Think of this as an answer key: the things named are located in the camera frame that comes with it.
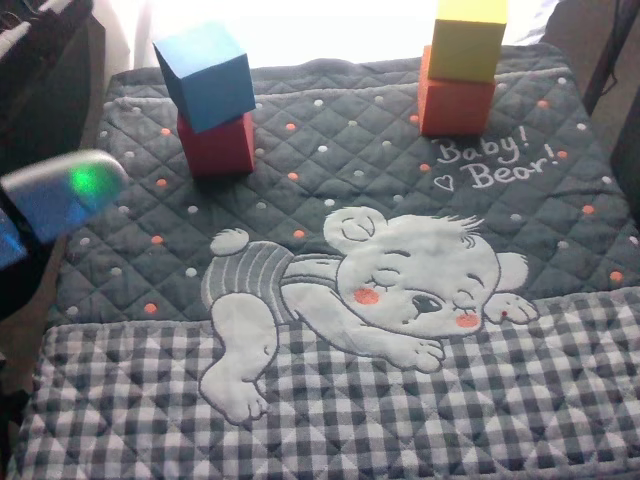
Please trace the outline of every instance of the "block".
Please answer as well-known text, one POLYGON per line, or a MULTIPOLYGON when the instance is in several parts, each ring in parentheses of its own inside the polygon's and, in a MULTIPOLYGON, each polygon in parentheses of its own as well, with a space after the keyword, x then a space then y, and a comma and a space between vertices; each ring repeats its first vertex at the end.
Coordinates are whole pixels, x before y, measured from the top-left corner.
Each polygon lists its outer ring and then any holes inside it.
POLYGON ((479 135, 484 132, 495 81, 435 80, 428 76, 431 47, 424 49, 418 84, 418 117, 423 135, 479 135))
POLYGON ((178 136, 194 178, 253 172, 251 113, 202 133, 196 133, 178 114, 178 136))
POLYGON ((491 82, 507 25, 507 0, 440 0, 429 77, 491 82))
POLYGON ((222 25, 206 23, 154 48, 169 95, 194 132, 256 107, 247 54, 222 25))

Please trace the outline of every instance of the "white cloth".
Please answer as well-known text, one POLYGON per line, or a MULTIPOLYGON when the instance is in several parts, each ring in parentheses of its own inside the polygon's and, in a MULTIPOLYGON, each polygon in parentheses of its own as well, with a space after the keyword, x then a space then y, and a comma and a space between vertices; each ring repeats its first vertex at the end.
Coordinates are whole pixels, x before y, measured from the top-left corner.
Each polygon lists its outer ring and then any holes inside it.
MULTIPOLYGON (((509 0, 505 45, 537 43, 561 0, 509 0)), ((223 22, 245 48, 251 67, 296 65, 315 58, 371 62, 418 57, 431 43, 437 0, 96 0, 107 31, 108 77, 156 66, 152 40, 206 20, 223 22)))

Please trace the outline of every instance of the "gray quilted fabric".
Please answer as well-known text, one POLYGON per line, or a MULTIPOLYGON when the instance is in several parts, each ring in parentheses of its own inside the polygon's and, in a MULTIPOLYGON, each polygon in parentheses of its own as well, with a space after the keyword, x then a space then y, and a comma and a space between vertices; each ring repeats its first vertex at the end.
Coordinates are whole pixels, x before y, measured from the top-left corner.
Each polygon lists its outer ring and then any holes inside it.
POLYGON ((566 61, 546 45, 504 50, 485 144, 419 136, 418 68, 319 60, 255 71, 256 172, 197 184, 159 71, 114 78, 98 147, 132 184, 69 241, 15 474, 573 478, 640 468, 638 233, 566 61), (541 318, 447 340, 429 375, 284 325, 258 382, 269 412, 225 422, 197 385, 224 351, 200 299, 212 238, 242 229, 294 255, 335 255, 323 224, 348 206, 483 219, 496 252, 528 259, 519 293, 541 318))

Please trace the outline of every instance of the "yellow cube front face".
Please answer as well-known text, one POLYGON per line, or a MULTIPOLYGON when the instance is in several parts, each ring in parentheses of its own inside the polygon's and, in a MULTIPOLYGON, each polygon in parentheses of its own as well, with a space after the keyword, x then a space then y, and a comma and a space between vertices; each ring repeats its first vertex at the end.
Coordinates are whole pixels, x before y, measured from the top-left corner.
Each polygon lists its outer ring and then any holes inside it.
POLYGON ((492 82, 507 24, 507 0, 440 0, 429 78, 492 82))

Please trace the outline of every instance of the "sleeping bear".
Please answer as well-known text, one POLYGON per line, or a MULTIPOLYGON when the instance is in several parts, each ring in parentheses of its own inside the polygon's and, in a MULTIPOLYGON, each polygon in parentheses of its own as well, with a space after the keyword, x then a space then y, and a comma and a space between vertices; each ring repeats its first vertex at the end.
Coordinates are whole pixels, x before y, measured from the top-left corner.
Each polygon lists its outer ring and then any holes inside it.
POLYGON ((440 339, 474 334, 485 321, 537 320, 531 303, 509 293, 527 279, 525 257, 495 253, 476 232, 481 223, 343 208, 324 224, 339 256, 294 256, 243 230, 219 233, 202 299, 225 351, 200 393, 232 424, 260 418, 268 405, 256 381, 287 322, 303 321, 343 352, 432 373, 445 358, 440 339))

